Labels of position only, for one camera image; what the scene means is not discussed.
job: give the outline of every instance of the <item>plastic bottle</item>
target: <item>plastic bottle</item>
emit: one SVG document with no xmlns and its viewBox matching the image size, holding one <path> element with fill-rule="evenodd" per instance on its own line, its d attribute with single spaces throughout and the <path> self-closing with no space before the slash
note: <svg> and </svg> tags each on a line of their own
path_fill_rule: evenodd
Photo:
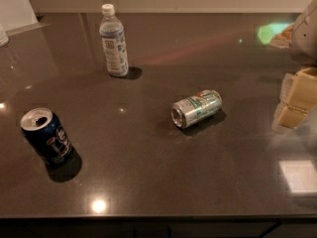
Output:
<svg viewBox="0 0 317 238">
<path fill-rule="evenodd" d="M 102 6 L 102 14 L 104 17 L 100 25 L 99 34 L 102 38 L 108 72 L 113 76 L 125 76 L 129 71 L 129 65 L 124 27 L 115 16 L 112 4 L 104 4 Z"/>
</svg>

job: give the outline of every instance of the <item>bottle cap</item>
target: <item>bottle cap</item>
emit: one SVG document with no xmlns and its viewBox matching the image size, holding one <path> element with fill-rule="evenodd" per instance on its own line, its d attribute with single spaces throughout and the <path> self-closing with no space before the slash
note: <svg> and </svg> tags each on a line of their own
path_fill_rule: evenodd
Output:
<svg viewBox="0 0 317 238">
<path fill-rule="evenodd" d="M 115 8 L 112 4 L 104 4 L 102 6 L 102 14 L 105 16 L 111 16 L 115 14 Z"/>
</svg>

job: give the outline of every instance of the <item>can on its side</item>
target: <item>can on its side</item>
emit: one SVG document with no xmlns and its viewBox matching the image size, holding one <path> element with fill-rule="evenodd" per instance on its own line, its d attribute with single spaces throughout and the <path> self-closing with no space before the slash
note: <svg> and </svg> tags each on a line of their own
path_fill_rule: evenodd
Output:
<svg viewBox="0 0 317 238">
<path fill-rule="evenodd" d="M 58 117 L 47 108 L 36 108 L 21 119 L 24 137 L 48 165 L 61 165 L 72 146 Z"/>
<path fill-rule="evenodd" d="M 215 114 L 221 106 L 222 99 L 217 91 L 203 90 L 172 104 L 171 118 L 177 127 L 185 129 Z"/>
</svg>

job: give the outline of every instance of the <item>gray table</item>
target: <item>gray table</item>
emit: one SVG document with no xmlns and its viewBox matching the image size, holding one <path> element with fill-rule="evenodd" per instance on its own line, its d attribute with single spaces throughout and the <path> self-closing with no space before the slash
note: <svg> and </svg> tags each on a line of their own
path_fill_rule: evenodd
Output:
<svg viewBox="0 0 317 238">
<path fill-rule="evenodd" d="M 257 36 L 297 15 L 119 14 L 128 78 L 104 71 L 101 15 L 43 16 L 0 49 L 1 218 L 316 214 L 317 115 L 288 135 L 271 131 L 281 81 L 300 65 Z M 170 105 L 202 89 L 221 94 L 222 110 L 177 129 Z M 61 119 L 82 160 L 75 178 L 53 180 L 21 135 L 36 107 Z M 301 175 L 308 190 L 292 187 Z"/>
</svg>

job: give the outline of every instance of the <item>table surface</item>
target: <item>table surface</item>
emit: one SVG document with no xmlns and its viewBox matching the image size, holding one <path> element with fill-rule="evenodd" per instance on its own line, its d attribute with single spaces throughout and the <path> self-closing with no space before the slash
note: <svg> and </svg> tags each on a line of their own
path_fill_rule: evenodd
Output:
<svg viewBox="0 0 317 238">
<path fill-rule="evenodd" d="M 298 15 L 119 14 L 127 78 L 105 71 L 100 14 L 43 16 L 0 49 L 1 218 L 317 213 L 316 112 L 287 135 L 270 128 L 300 64 L 258 37 Z M 176 128 L 171 104 L 202 89 L 221 94 L 222 110 Z M 66 171 L 21 134 L 37 107 L 57 114 L 78 153 Z"/>
</svg>

